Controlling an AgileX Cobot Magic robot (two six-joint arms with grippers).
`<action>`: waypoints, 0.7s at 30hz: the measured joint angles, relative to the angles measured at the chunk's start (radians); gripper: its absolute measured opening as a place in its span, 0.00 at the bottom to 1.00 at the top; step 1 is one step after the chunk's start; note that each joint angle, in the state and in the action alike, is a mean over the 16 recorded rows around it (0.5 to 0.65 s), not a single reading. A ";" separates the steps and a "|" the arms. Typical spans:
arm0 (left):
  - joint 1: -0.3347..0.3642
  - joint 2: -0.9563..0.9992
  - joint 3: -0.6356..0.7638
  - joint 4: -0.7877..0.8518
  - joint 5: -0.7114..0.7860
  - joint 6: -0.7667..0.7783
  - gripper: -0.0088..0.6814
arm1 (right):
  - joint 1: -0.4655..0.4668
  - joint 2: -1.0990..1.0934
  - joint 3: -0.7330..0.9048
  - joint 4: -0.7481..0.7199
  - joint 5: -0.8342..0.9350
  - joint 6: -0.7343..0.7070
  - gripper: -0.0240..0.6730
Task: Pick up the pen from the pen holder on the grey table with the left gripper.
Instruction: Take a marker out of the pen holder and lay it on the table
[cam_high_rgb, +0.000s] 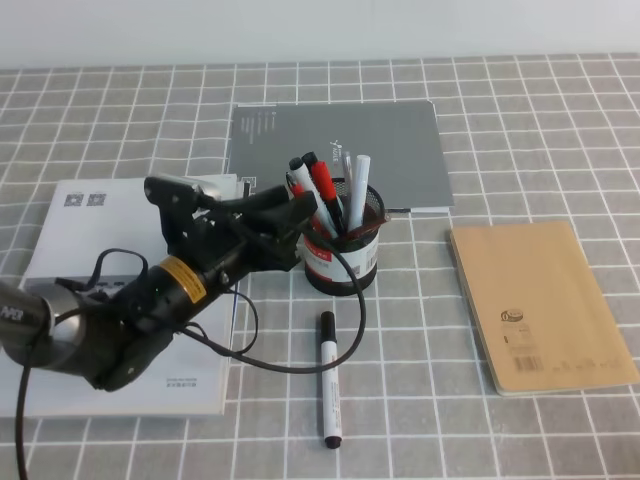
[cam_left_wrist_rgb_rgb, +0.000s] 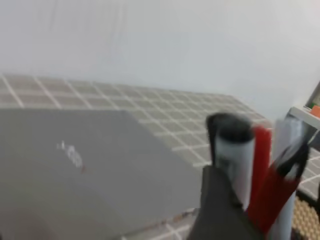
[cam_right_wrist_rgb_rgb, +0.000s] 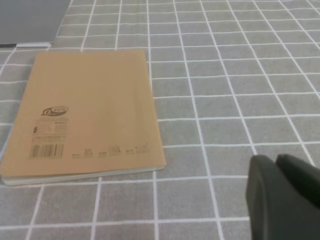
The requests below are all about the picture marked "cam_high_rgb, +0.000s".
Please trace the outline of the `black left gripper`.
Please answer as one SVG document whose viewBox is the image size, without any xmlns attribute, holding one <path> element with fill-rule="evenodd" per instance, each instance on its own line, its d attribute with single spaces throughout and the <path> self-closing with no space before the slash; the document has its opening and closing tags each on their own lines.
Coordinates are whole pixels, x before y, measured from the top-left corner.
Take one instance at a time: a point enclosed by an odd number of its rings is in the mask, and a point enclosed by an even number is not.
<svg viewBox="0 0 640 480">
<path fill-rule="evenodd" d="M 284 185 L 246 198 L 221 202 L 229 213 L 203 213 L 199 280 L 207 293 L 220 293 L 255 272 L 287 272 L 299 262 L 299 227 L 317 210 L 315 196 L 290 197 Z"/>
</svg>

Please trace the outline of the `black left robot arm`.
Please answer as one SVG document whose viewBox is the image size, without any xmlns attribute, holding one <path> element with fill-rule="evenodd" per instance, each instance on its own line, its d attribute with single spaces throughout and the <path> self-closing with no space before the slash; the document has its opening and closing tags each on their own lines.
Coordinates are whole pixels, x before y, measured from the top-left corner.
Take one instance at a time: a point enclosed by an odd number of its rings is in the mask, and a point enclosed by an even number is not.
<svg viewBox="0 0 640 480">
<path fill-rule="evenodd" d="M 1 286 L 1 345 L 26 369 L 85 379 L 113 392 L 136 380 L 175 333 L 252 272 L 289 271 L 300 230 L 316 213 L 311 193 L 285 186 L 218 200 L 186 178 L 148 176 L 166 258 L 144 262 L 114 295 L 96 289 L 105 257 L 85 283 L 58 278 L 42 292 Z"/>
</svg>

